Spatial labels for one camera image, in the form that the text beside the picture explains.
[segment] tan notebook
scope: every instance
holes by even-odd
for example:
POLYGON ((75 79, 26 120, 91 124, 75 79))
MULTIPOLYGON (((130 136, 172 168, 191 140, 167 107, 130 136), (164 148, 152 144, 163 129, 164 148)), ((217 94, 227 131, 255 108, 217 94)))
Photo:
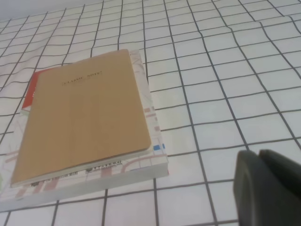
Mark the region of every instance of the tan notebook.
POLYGON ((127 50, 43 72, 12 186, 119 161, 151 150, 127 50))

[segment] black object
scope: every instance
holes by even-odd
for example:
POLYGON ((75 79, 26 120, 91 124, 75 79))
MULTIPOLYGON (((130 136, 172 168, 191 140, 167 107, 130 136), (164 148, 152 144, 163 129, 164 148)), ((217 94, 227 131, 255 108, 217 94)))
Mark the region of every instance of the black object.
POLYGON ((240 226, 301 226, 301 166, 292 160, 240 151, 233 189, 240 226))

